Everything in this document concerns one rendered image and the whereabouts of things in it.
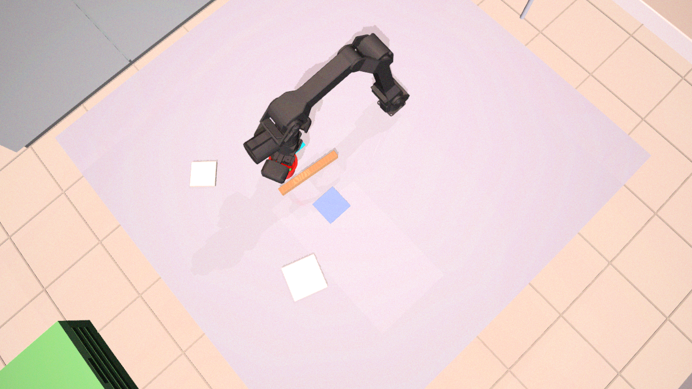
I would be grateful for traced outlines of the red cup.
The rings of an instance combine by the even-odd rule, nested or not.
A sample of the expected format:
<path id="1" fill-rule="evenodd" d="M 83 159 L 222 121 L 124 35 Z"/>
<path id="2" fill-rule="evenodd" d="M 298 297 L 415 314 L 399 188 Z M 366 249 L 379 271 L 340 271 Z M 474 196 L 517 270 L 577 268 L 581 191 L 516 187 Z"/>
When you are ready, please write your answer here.
<path id="1" fill-rule="evenodd" d="M 296 157 L 296 155 L 294 155 L 294 157 Z M 283 163 L 281 163 L 281 164 L 287 166 L 286 164 L 283 164 Z M 297 167 L 297 157 L 295 158 L 294 162 L 292 163 L 292 166 L 287 166 L 287 167 L 288 167 L 289 169 L 291 168 L 291 171 L 288 173 L 287 178 L 286 178 L 286 179 L 289 179 L 289 178 L 291 178 L 291 176 L 292 176 L 292 175 L 294 174 L 294 172 L 296 171 L 296 167 Z"/>

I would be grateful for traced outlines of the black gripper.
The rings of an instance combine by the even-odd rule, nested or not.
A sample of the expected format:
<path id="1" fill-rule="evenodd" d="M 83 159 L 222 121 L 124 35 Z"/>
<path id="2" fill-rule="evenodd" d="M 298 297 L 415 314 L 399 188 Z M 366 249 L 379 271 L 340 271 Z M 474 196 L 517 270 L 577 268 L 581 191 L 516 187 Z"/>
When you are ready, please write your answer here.
<path id="1" fill-rule="evenodd" d="M 300 130 L 303 130 L 304 133 L 308 132 L 311 125 L 311 119 L 308 117 L 307 120 L 308 122 L 306 122 L 300 128 Z M 301 135 L 302 133 L 301 131 L 299 131 L 299 138 L 295 144 L 292 144 L 290 146 L 280 146 L 280 149 L 277 152 L 270 155 L 270 158 L 272 158 L 272 160 L 266 159 L 266 162 L 264 163 L 261 169 L 261 174 L 263 177 L 266 177 L 270 180 L 274 180 L 279 184 L 284 184 L 289 173 L 289 168 L 287 166 L 292 166 L 292 163 L 296 158 L 294 157 L 294 155 L 301 148 L 301 145 L 303 143 Z M 286 164 L 287 166 L 282 165 L 281 163 Z"/>

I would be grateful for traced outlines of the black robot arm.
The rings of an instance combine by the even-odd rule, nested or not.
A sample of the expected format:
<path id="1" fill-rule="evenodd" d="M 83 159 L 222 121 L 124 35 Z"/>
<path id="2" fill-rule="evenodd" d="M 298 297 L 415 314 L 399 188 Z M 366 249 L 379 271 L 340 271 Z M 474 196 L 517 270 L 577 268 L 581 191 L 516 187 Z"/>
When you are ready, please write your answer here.
<path id="1" fill-rule="evenodd" d="M 370 88 L 379 99 L 377 103 L 390 116 L 397 113 L 406 105 L 410 95 L 391 74 L 393 56 L 393 52 L 374 33 L 356 36 L 352 44 L 343 46 L 301 87 L 284 92 L 269 104 L 254 136 L 244 142 L 253 162 L 259 164 L 277 152 L 280 146 L 295 144 L 314 104 L 351 73 L 373 73 L 376 82 Z"/>

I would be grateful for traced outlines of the orange flat bar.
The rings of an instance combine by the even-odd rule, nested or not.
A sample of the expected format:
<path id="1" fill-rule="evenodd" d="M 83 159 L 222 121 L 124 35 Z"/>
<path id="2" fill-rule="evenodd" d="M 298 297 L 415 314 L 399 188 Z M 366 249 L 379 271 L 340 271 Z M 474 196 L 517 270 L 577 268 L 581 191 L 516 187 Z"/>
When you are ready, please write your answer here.
<path id="1" fill-rule="evenodd" d="M 305 180 L 309 179 L 311 176 L 316 174 L 318 171 L 323 169 L 325 166 L 334 162 L 336 158 L 338 158 L 338 154 L 335 151 L 332 151 L 325 157 L 321 158 L 321 160 L 310 166 L 308 169 L 301 172 L 301 174 L 298 174 L 296 177 L 289 180 L 286 184 L 280 186 L 280 188 L 278 188 L 279 192 L 282 194 L 282 196 L 284 196 L 289 191 L 291 191 L 292 189 L 303 183 Z"/>

